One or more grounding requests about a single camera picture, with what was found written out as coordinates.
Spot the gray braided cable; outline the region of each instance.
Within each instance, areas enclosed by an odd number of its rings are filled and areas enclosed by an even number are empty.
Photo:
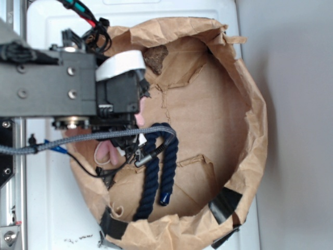
[[[44,151],[47,149],[51,149],[57,147],[62,144],[73,143],[73,142],[82,142],[82,141],[90,141],[90,140],[106,140],[114,137],[123,137],[137,134],[146,134],[146,133],[155,133],[158,131],[167,132],[172,134],[171,139],[166,141],[165,144],[169,145],[172,139],[176,136],[176,132],[164,126],[151,127],[145,129],[131,129],[131,130],[122,130],[122,131],[111,131],[111,132],[99,132],[94,134],[80,134],[77,136],[72,136],[68,138],[59,139],[53,142],[38,144],[35,147],[23,147],[23,148],[12,148],[0,145],[0,153],[6,155],[29,155],[35,154],[39,151]]]

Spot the twisted rope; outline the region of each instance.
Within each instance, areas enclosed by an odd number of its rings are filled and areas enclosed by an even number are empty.
[[[165,126],[169,127],[168,123],[155,123],[155,126]],[[158,137],[164,137],[167,140],[170,134],[164,131],[158,131],[155,133],[146,134],[147,143],[144,146],[145,153],[150,153],[156,149],[156,139]],[[172,187],[174,184],[174,176],[176,170],[176,160],[178,152],[178,139],[175,138],[172,143],[165,149],[164,152],[164,162],[163,162],[163,173],[161,178],[161,194],[160,194],[160,204],[166,206],[169,203],[170,196],[172,194]],[[152,212],[153,204],[155,201],[155,196],[158,189],[158,171],[159,171],[159,158],[154,158],[146,164],[146,177],[144,184],[144,191],[142,194],[142,199],[140,205],[136,211],[133,218],[134,221],[140,219],[147,219]]]

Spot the green wire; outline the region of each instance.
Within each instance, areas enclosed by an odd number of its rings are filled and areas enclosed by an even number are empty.
[[[69,4],[72,4],[73,3],[73,1],[74,0],[65,0],[67,3],[69,3]],[[80,4],[78,4],[78,3],[75,3],[74,4],[74,7],[76,8],[76,9],[78,9],[79,11],[81,11],[81,12],[85,12],[85,8],[83,8]]]

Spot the crumpled paper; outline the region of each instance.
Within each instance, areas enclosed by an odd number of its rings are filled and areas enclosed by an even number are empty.
[[[158,205],[157,195],[148,220],[131,222],[143,190],[144,167],[126,166],[108,191],[101,179],[89,177],[71,162],[97,222],[106,206],[111,216],[130,222],[121,240],[106,237],[123,249],[203,249],[231,232],[233,225],[245,222],[267,156],[266,104],[244,62],[235,59],[233,44],[246,39],[228,37],[226,29],[213,19],[179,17],[108,29],[113,43],[107,56],[167,47],[161,75],[147,67],[151,98],[143,115],[146,127],[168,122],[180,141],[170,203]],[[68,149],[94,172],[96,145],[80,142]],[[234,215],[218,224],[208,202],[224,186],[243,196]]]

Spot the white tray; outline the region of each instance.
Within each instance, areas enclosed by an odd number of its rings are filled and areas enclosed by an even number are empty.
[[[155,17],[192,16],[214,18],[229,25],[228,35],[238,35],[235,2],[232,0],[85,0],[96,18],[105,17],[111,25],[133,26]],[[62,44],[61,31],[71,28],[81,35],[89,25],[76,13],[55,0],[37,0],[28,9],[29,44],[47,49]],[[235,47],[240,57],[240,46]],[[50,120],[29,120],[27,135],[38,142],[59,139]],[[99,225],[87,209],[69,158],[52,151],[27,158],[28,250],[100,249]],[[255,201],[247,222],[219,249],[259,250]]]

